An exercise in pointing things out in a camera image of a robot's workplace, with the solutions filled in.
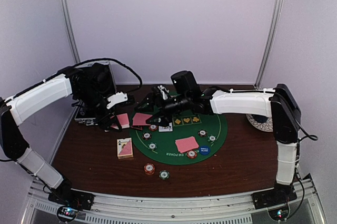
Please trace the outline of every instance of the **dark brown tabletop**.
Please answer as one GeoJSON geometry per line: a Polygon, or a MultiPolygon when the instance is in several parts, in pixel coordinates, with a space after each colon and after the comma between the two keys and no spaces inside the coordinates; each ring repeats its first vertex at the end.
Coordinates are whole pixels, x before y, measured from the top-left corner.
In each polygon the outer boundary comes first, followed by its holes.
{"type": "MultiPolygon", "coordinates": [[[[118,90],[127,88],[130,86],[119,86],[118,90]]],[[[141,101],[150,88],[145,85],[135,92],[136,101],[141,101]]],[[[240,89],[249,88],[252,87],[240,86],[240,89]]],[[[129,106],[117,112],[130,115],[132,111],[133,106],[129,106]]],[[[277,172],[273,134],[252,127],[244,114],[224,116],[228,124],[224,145],[214,156],[196,164],[158,163],[135,146],[133,158],[119,160],[116,140],[129,137],[129,129],[121,133],[104,132],[96,126],[72,121],[53,166],[72,181],[75,189],[123,196],[215,196],[273,187],[277,172]],[[144,173],[147,163],[155,165],[155,175],[144,173]],[[160,170],[168,170],[170,178],[161,180],[160,170]]]]}

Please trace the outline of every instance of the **wall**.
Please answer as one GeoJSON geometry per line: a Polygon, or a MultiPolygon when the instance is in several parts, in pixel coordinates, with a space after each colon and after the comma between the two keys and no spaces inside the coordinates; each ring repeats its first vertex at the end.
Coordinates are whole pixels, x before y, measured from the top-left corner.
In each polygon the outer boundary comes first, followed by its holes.
{"type": "MultiPolygon", "coordinates": [[[[274,0],[68,0],[82,60],[114,57],[145,83],[192,70],[200,83],[254,83],[274,0]]],[[[117,83],[136,79],[115,67],[117,83]]]]}
{"type": "MultiPolygon", "coordinates": [[[[0,0],[0,96],[7,98],[74,64],[60,0],[0,0]]],[[[70,100],[60,100],[20,126],[25,139],[50,160],[70,100]]],[[[0,150],[0,159],[6,159],[0,150]]],[[[14,163],[0,163],[1,223],[17,224],[31,178],[14,163]]]]}
{"type": "Polygon", "coordinates": [[[263,86],[286,83],[302,109],[302,125],[319,142],[301,144],[329,223],[337,205],[337,0],[284,0],[263,86]]]}

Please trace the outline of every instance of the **blue dealer chip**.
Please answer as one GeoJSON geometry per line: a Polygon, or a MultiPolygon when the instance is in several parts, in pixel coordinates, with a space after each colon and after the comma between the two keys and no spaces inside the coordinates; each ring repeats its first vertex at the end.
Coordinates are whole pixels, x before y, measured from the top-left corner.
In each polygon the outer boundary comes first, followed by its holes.
{"type": "Polygon", "coordinates": [[[202,154],[202,155],[207,155],[207,154],[210,153],[210,151],[211,151],[211,149],[208,146],[201,146],[199,148],[199,153],[202,154]]]}

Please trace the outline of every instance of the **oval green mat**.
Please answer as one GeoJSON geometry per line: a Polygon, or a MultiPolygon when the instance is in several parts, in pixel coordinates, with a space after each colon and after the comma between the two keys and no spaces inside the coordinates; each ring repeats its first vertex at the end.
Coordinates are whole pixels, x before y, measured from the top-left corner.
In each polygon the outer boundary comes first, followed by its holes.
{"type": "Polygon", "coordinates": [[[185,111],[173,118],[173,132],[159,132],[158,130],[152,132],[148,126],[144,126],[143,131],[131,129],[130,136],[133,144],[152,160],[171,165],[187,165],[206,160],[221,148],[227,136],[227,122],[224,115],[194,115],[191,111],[185,111]],[[206,130],[207,137],[200,137],[199,130],[206,130]],[[151,133],[150,140],[142,138],[145,132],[151,133]],[[207,141],[209,135],[216,136],[216,141],[213,144],[207,141]],[[210,147],[211,152],[208,155],[201,155],[199,150],[196,150],[198,155],[195,159],[188,158],[186,153],[180,154],[175,140],[191,136],[195,137],[199,146],[210,147]],[[149,149],[148,145],[151,142],[157,144],[156,150],[149,149]]]}

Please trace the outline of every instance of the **deck of cards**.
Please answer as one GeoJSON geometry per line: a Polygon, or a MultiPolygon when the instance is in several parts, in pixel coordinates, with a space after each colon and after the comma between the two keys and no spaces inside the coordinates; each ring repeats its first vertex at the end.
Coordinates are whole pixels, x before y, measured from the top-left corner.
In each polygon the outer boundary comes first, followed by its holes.
{"type": "Polygon", "coordinates": [[[117,140],[117,157],[118,159],[133,157],[131,138],[117,140]]]}
{"type": "Polygon", "coordinates": [[[172,132],[172,131],[173,131],[172,123],[170,123],[168,126],[159,127],[159,132],[172,132]]]}

